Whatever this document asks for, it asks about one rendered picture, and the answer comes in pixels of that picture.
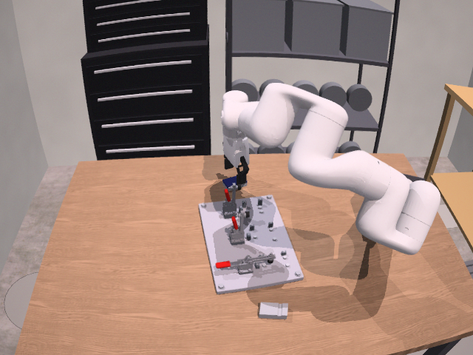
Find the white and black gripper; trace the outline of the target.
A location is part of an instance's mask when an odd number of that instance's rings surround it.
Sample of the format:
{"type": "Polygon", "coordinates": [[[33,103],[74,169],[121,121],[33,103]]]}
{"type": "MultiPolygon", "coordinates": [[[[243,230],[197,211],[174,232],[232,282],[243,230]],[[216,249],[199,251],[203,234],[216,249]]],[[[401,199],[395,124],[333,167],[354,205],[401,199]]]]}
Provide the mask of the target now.
{"type": "Polygon", "coordinates": [[[236,184],[246,183],[247,173],[249,171],[248,165],[250,162],[248,138],[228,138],[224,136],[222,145],[225,158],[225,169],[236,167],[236,184]],[[239,163],[242,165],[239,165],[239,163]],[[240,171],[239,167],[243,167],[243,171],[240,171]]]}

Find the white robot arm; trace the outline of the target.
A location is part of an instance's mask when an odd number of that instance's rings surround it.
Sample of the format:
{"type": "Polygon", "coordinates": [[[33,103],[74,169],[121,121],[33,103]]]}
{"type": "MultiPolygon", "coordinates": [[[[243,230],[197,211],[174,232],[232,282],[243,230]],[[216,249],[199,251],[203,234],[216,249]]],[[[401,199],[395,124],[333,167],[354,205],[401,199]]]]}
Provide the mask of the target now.
{"type": "Polygon", "coordinates": [[[290,152],[289,173],[311,186],[361,195],[358,231],[383,246],[417,254],[437,214],[439,190],[425,180],[412,182],[365,151],[333,159],[348,122],[338,104],[280,83],[267,85],[255,102],[248,102],[244,92],[230,91],[222,97],[222,132],[275,148],[285,141],[299,108],[308,112],[290,152]]]}

